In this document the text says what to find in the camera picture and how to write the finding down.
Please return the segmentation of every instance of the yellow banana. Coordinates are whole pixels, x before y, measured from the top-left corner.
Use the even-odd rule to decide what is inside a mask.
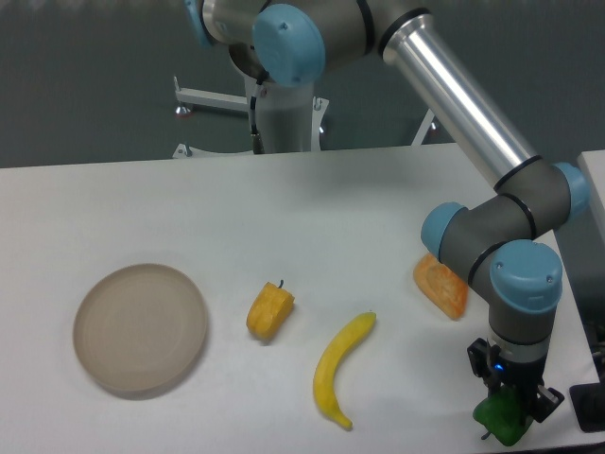
[[[313,396],[318,408],[345,430],[351,430],[353,422],[340,410],[334,392],[334,376],[342,359],[370,334],[375,321],[376,314],[365,312],[342,328],[321,355],[313,377]]]

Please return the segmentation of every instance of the green pepper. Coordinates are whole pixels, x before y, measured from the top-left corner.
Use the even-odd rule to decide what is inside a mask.
[[[521,440],[533,422],[524,412],[517,392],[508,387],[502,387],[477,405],[473,417],[504,446]]]

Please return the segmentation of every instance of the beige plate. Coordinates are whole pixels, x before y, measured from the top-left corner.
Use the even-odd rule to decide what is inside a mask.
[[[84,369],[122,397],[164,392],[190,371],[206,334],[196,285],[162,265],[110,274],[84,298],[74,346]]]

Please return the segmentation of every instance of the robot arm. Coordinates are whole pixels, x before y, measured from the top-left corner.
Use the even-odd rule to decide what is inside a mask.
[[[422,240],[490,305],[490,335],[468,349],[490,394],[517,391],[542,422],[563,396],[542,375],[562,293],[558,256],[533,239],[588,204],[570,165],[537,155],[452,55],[430,12],[414,0],[198,0],[187,3],[203,43],[245,44],[287,87],[377,52],[397,67],[460,145],[496,196],[468,210],[436,208]]]

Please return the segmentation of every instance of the table surface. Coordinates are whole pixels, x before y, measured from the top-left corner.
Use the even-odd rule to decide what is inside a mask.
[[[605,242],[605,151],[584,151],[578,162],[591,185],[590,206]]]
[[[452,322],[414,285],[420,228],[439,203],[493,195],[456,145],[0,170],[0,440],[4,452],[493,452],[472,410],[486,396],[466,347],[488,330],[472,294]],[[557,250],[552,234],[541,241]],[[80,367],[72,327],[87,291],[136,263],[186,273],[210,314],[201,359],[145,401]],[[285,280],[295,309],[270,345],[251,302]],[[311,384],[342,325],[377,325],[337,376],[345,432]],[[596,372],[566,277],[547,386],[567,398],[514,448],[603,441],[568,389]]]

